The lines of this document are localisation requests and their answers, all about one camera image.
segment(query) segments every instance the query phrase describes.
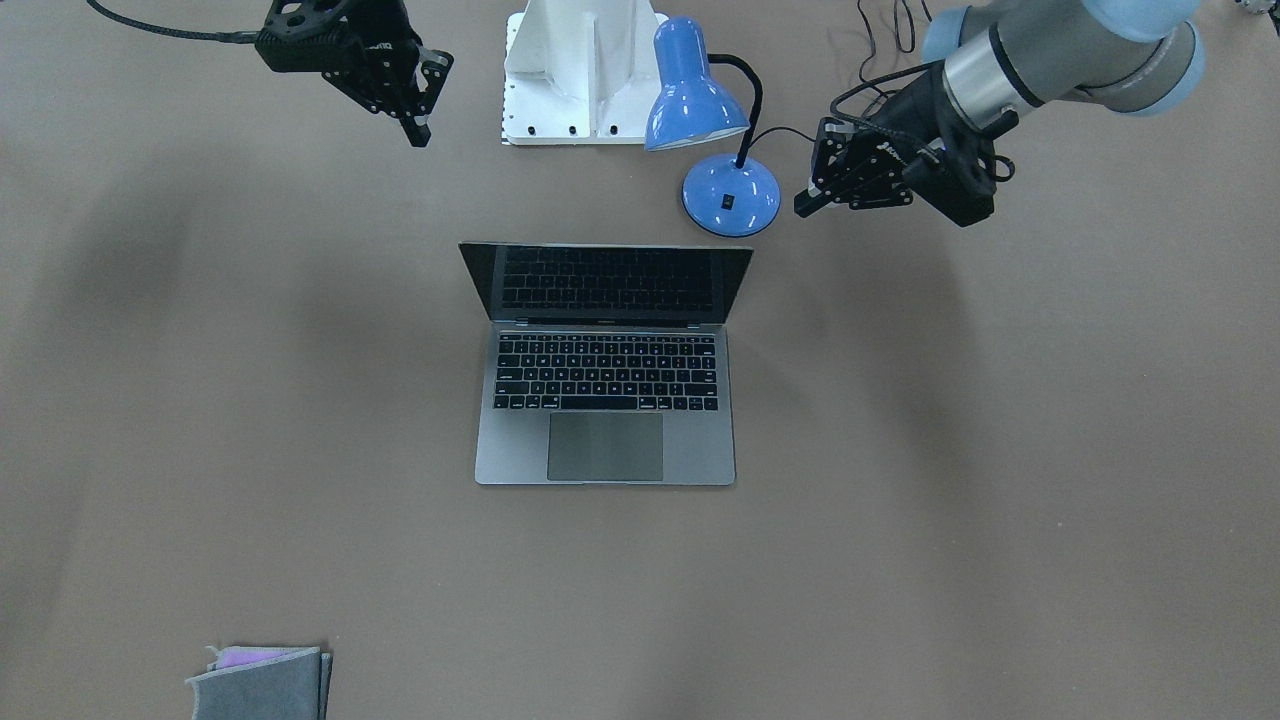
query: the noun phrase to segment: laptop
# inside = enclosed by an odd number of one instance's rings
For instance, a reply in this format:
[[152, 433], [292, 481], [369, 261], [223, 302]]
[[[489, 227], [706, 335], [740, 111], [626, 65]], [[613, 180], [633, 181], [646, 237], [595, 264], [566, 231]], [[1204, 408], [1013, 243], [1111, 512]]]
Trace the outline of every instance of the laptop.
[[749, 247], [463, 242], [492, 322], [480, 484], [727, 486]]

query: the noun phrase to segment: black cable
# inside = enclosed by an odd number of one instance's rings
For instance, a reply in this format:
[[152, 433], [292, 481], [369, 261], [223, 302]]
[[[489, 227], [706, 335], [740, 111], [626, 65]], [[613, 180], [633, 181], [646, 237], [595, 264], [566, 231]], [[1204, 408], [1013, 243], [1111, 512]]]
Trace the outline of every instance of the black cable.
[[[868, 82], [867, 67], [872, 64], [876, 56], [879, 54], [879, 47], [876, 44], [876, 32], [872, 29], [872, 20], [867, 17], [867, 10], [863, 8], [863, 0], [856, 0], [854, 4], [858, 9], [858, 14], [863, 19], [863, 28], [867, 29], [867, 45], [868, 53], [867, 58], [858, 65], [858, 79], [860, 82]], [[929, 10], [929, 4], [925, 0], [920, 0], [920, 9], [924, 10], [924, 17], [933, 22], [933, 13]], [[902, 17], [906, 17], [906, 40], [902, 36]], [[904, 55], [910, 55], [915, 53], [916, 49], [916, 29], [915, 29], [915, 13], [911, 10], [911, 5], [908, 0], [893, 0], [893, 46], [899, 53]], [[870, 90], [876, 91], [876, 100], [863, 111], [863, 117], [872, 114], [873, 110], [890, 96], [893, 95], [893, 90], [881, 90], [876, 87], [874, 83], [869, 86]]]
[[913, 136], [910, 133], [902, 132], [902, 131], [890, 129], [890, 128], [886, 128], [886, 127], [881, 127], [881, 126], [878, 126], [878, 124], [868, 120], [867, 118], [860, 118], [860, 117], [850, 115], [849, 113], [845, 113], [845, 111], [842, 111], [840, 109], [840, 104], [841, 102], [844, 102], [845, 100], [849, 100], [850, 97], [852, 97], [854, 95], [858, 95], [859, 92], [863, 92], [864, 90], [872, 90], [872, 88], [874, 88], [878, 92], [883, 94], [884, 91], [882, 91], [882, 90], [879, 90], [879, 87], [877, 87], [879, 83], [888, 82], [888, 81], [892, 81], [892, 79], [900, 79], [900, 78], [904, 78], [904, 77], [908, 77], [908, 76], [913, 76], [913, 74], [918, 74], [918, 73], [923, 73], [924, 70], [927, 70], [927, 69], [932, 68], [933, 65], [938, 64], [938, 61], [925, 63], [923, 65], [915, 65], [914, 68], [908, 68], [905, 70], [897, 70], [895, 73], [888, 73], [886, 76], [881, 76], [878, 78], [865, 81], [865, 82], [858, 85], [856, 87], [854, 87], [852, 90], [842, 92], [842, 94], [837, 95], [835, 100], [831, 101], [831, 108], [829, 108], [831, 109], [831, 115], [835, 117], [835, 118], [840, 118], [841, 120], [845, 120], [847, 123], [852, 123], [854, 126], [863, 127], [863, 128], [878, 132], [878, 133], [883, 135], [884, 137], [895, 138], [895, 140], [899, 140], [901, 142], [905, 142], [906, 145], [910, 145], [910, 146], [915, 147], [916, 152], [927, 155], [929, 159], [932, 159], [934, 161], [938, 161], [938, 156], [934, 155], [934, 152], [932, 150], [929, 150], [928, 143], [925, 143], [920, 138], [918, 138], [918, 137], [915, 137], [915, 136]]
[[1010, 160], [1007, 155], [996, 155], [995, 158], [996, 163], [1009, 168], [1009, 172], [1006, 174], [1000, 174], [996, 172], [996, 168], [989, 168], [991, 179], [996, 182], [1009, 182], [1014, 179], [1014, 173], [1018, 172], [1018, 168], [1014, 165], [1014, 161]]
[[805, 133], [803, 133], [803, 132], [797, 131], [796, 128], [788, 128], [788, 127], [786, 127], [786, 126], [773, 126], [772, 128], [769, 128], [769, 129], [767, 129], [767, 131], [764, 131], [764, 132], [762, 132], [762, 133], [756, 135], [756, 136], [755, 136], [755, 138], [754, 138], [754, 140], [751, 140], [751, 145], [748, 145], [748, 147], [754, 147], [754, 146], [755, 146], [755, 143], [756, 143], [756, 142], [759, 142], [762, 137], [764, 137], [764, 136], [769, 135], [769, 133], [771, 133], [771, 132], [773, 132], [773, 131], [780, 131], [780, 129], [783, 129], [783, 131], [787, 131], [787, 132], [790, 132], [790, 133], [795, 133], [795, 135], [799, 135], [800, 137], [803, 137], [803, 138], [808, 140], [809, 142], [818, 142], [818, 141], [817, 141], [815, 138], [812, 138], [812, 137], [809, 137], [808, 135], [805, 135]]
[[192, 32], [187, 29], [174, 29], [172, 27], [154, 26], [151, 23], [145, 23], [142, 20], [136, 20], [133, 18], [125, 18], [118, 13], [113, 13], [102, 6], [97, 0], [84, 0], [88, 3], [90, 8], [93, 8], [102, 15], [129, 27], [138, 29], [145, 29], [147, 32], [154, 32], [156, 35], [164, 35], [166, 37], [178, 37], [182, 40], [211, 40], [214, 42], [229, 42], [232, 45], [251, 45], [257, 40], [259, 31], [239, 31], [239, 32]]
[[[900, 27], [897, 13], [899, 8], [906, 10], [908, 37], [911, 40], [910, 47], [902, 44], [902, 29]], [[911, 12], [911, 6], [906, 4], [906, 0], [893, 0], [893, 45], [897, 47], [897, 51], [904, 55], [915, 53], [915, 13]]]

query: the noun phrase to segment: lamp gooseneck arm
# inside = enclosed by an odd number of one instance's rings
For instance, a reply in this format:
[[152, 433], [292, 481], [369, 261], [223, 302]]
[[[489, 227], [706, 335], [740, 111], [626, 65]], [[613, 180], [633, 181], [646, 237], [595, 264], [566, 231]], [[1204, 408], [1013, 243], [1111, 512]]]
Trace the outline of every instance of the lamp gooseneck arm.
[[751, 88], [755, 91], [755, 100], [751, 102], [751, 117], [748, 118], [746, 132], [742, 133], [742, 146], [737, 150], [737, 160], [733, 163], [735, 168], [741, 169], [742, 164], [746, 163], [746, 150], [751, 147], [751, 138], [755, 136], [755, 124], [760, 119], [760, 101], [764, 96], [764, 88], [760, 86], [760, 77], [755, 74], [751, 65], [746, 64], [746, 60], [739, 58], [737, 55], [726, 55], [709, 53], [707, 60], [719, 65], [733, 65], [735, 68], [742, 70], [746, 79], [751, 81]]

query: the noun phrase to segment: blue desk lamp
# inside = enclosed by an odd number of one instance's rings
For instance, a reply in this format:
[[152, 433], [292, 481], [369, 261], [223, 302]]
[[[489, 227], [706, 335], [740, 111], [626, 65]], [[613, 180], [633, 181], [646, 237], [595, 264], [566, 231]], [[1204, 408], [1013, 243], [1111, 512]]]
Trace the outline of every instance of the blue desk lamp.
[[[653, 36], [662, 94], [649, 113], [645, 150], [667, 150], [742, 135], [733, 154], [712, 155], [685, 176], [685, 211], [708, 232], [746, 237], [764, 229], [778, 214], [778, 181], [758, 160], [748, 159], [760, 119], [760, 78], [735, 55], [708, 55], [703, 28], [692, 18], [676, 17]], [[750, 120], [737, 100], [716, 82], [710, 64], [742, 70], [755, 90]]]

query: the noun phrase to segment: laptop screen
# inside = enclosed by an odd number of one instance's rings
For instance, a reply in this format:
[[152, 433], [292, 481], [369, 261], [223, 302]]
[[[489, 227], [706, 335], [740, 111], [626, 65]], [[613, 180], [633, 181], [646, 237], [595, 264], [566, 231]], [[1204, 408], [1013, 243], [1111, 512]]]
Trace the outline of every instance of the laptop screen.
[[465, 242], [494, 320], [685, 325], [723, 323], [749, 247]]

